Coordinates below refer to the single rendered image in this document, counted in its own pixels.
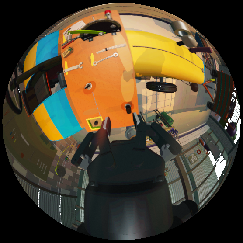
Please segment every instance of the green handle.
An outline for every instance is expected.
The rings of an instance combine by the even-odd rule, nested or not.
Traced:
[[[103,31],[91,31],[91,30],[78,30],[78,31],[68,31],[70,34],[99,34],[100,32],[106,34],[106,32]]]

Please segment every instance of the steering wheel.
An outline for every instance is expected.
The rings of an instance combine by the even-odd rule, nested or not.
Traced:
[[[13,103],[12,99],[11,99],[11,96],[9,94],[9,90],[8,90],[8,87],[7,87],[7,90],[6,90],[6,94],[5,94],[5,98],[7,100],[7,103],[9,105],[9,107],[11,108],[11,110],[16,113],[16,114],[21,114],[22,113],[22,110],[23,110],[23,104],[22,104],[22,99],[21,99],[21,94],[20,94],[20,91],[19,91],[19,85],[16,85],[16,78],[18,76],[18,73],[17,73],[17,67],[15,67],[14,69],[14,76],[15,78],[13,79],[13,82],[14,82],[14,85],[15,87],[17,88],[17,94],[18,94],[18,100],[19,100],[19,108],[17,108],[15,106],[15,104]]]

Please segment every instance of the yellow stripe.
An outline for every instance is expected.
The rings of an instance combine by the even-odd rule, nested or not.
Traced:
[[[196,54],[190,53],[187,47],[178,46],[176,41],[149,32],[125,32],[136,76],[162,76],[198,84],[204,82],[203,61]]]
[[[38,42],[32,47],[32,49],[27,54],[24,61],[24,72],[30,70],[35,67],[35,59],[36,59],[36,51],[37,51]],[[29,82],[31,77],[24,81],[24,88],[26,88],[27,83]]]
[[[56,141],[63,139],[63,136],[57,130],[56,126],[52,122],[50,116],[48,115],[44,103],[42,103],[33,113],[36,121],[41,127],[42,131],[51,141]]]

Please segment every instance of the orange circular marking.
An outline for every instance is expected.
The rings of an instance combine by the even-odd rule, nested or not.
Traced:
[[[125,108],[125,105],[126,105],[126,104],[130,104],[130,106],[131,106],[131,110],[134,109],[134,105],[132,104],[132,102],[123,102],[123,103],[121,104],[121,108],[122,108],[124,111],[127,111],[126,108]]]
[[[85,86],[86,86],[86,84],[87,83],[90,83],[91,85],[92,85],[92,88],[89,90],[89,89],[85,89]],[[96,88],[96,84],[95,84],[95,82],[94,81],[88,81],[86,84],[85,84],[85,86],[83,87],[83,92],[85,93],[85,94],[91,94],[91,93],[93,93],[93,91],[95,90],[95,88]]]

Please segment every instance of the blue and yellow striped panel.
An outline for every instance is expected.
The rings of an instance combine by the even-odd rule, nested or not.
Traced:
[[[29,51],[24,60],[24,72],[30,70],[36,65],[58,56],[59,31],[55,31],[40,41],[38,41]],[[24,88],[28,88],[28,82],[33,76],[24,81]]]
[[[65,139],[84,128],[81,128],[72,111],[66,88],[48,97],[33,112],[42,131],[51,141]]]

